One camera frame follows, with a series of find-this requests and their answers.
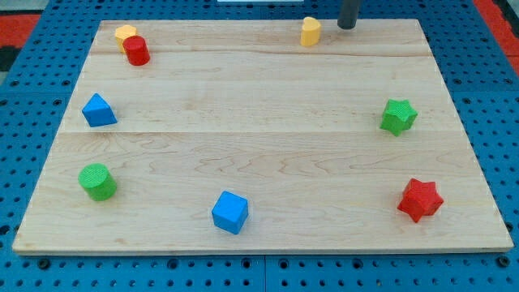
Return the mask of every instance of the toy block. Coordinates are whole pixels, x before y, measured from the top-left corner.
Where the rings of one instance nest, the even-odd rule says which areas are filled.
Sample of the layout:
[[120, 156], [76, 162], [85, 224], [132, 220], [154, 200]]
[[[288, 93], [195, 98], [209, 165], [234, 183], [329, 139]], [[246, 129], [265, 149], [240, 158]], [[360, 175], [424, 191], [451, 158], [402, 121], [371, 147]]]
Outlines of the toy block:
[[79, 173], [78, 180], [88, 196], [95, 201], [107, 200], [117, 190], [117, 183], [101, 163], [85, 166]]
[[247, 216], [249, 216], [247, 199], [228, 191], [221, 193], [212, 209], [214, 225], [232, 234], [240, 232]]
[[432, 216], [440, 208], [444, 199], [436, 191], [435, 182], [420, 182], [412, 178], [403, 191], [404, 198], [398, 209], [408, 213], [418, 223], [422, 216]]
[[382, 113], [380, 129], [388, 130], [399, 136], [404, 130], [409, 130], [418, 116], [408, 100], [394, 101], [390, 99]]
[[83, 107], [82, 113], [90, 127], [110, 125], [117, 122], [110, 105], [97, 93]]
[[122, 43], [127, 52], [128, 62], [133, 66], [142, 66], [149, 61], [146, 40], [141, 36], [130, 36]]
[[313, 17], [305, 17], [301, 27], [301, 45], [311, 46], [319, 42], [321, 23]]
[[124, 40], [126, 40], [128, 37], [136, 36], [137, 34], [137, 28], [131, 25], [123, 25], [115, 29], [115, 40], [121, 53], [125, 53], [124, 47], [122, 46]]

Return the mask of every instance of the yellow block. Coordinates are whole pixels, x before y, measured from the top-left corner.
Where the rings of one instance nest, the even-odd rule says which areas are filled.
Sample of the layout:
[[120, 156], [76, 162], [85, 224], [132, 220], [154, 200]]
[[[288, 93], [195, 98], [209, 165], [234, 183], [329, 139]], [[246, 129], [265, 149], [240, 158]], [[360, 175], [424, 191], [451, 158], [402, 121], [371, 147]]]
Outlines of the yellow block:
[[117, 45], [119, 46], [119, 50], [121, 51], [121, 53], [125, 53], [124, 48], [122, 47], [122, 43], [124, 42], [124, 40], [126, 40], [128, 37], [136, 35], [137, 28], [132, 27], [131, 25], [123, 25], [115, 29], [115, 40], [117, 41]]
[[319, 42], [321, 23], [313, 17], [305, 17], [301, 27], [301, 45], [311, 46]]

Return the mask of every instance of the wood grain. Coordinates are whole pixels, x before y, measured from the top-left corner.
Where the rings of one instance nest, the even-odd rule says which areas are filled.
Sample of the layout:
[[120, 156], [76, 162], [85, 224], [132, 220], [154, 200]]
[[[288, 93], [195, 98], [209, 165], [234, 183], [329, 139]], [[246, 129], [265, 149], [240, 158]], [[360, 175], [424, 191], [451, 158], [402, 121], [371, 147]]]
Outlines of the wood grain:
[[[152, 60], [132, 67], [103, 21], [13, 244], [21, 255], [385, 254], [513, 246], [418, 21], [135, 21]], [[94, 93], [119, 123], [87, 126]], [[389, 98], [419, 115], [379, 129]], [[77, 183], [105, 163], [118, 192]], [[410, 178], [446, 203], [419, 224]], [[240, 235], [212, 224], [224, 190], [249, 199]]]

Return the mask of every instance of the blue cube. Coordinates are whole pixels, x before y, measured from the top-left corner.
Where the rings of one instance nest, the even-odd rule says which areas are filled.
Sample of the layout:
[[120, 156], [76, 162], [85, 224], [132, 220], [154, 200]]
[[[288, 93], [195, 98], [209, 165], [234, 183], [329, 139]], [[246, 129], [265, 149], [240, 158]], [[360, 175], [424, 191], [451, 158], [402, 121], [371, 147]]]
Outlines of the blue cube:
[[212, 209], [214, 225], [232, 234], [240, 232], [247, 216], [249, 216], [247, 199], [228, 191], [221, 193], [220, 199]]
[[117, 122], [109, 104], [97, 93], [83, 107], [82, 112], [90, 127], [110, 125]]

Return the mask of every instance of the red block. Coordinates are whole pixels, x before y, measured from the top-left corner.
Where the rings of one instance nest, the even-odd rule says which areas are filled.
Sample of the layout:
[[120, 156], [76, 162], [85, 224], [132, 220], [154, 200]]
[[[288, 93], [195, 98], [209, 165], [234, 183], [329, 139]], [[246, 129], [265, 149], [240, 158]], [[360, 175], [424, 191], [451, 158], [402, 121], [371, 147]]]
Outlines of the red block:
[[134, 66], [142, 66], [149, 61], [148, 47], [141, 36], [130, 36], [122, 43], [127, 53], [128, 62]]
[[398, 205], [398, 209], [408, 213], [417, 223], [422, 216], [434, 215], [444, 202], [436, 191], [435, 182], [420, 182], [416, 178], [409, 181], [403, 194], [404, 198]]

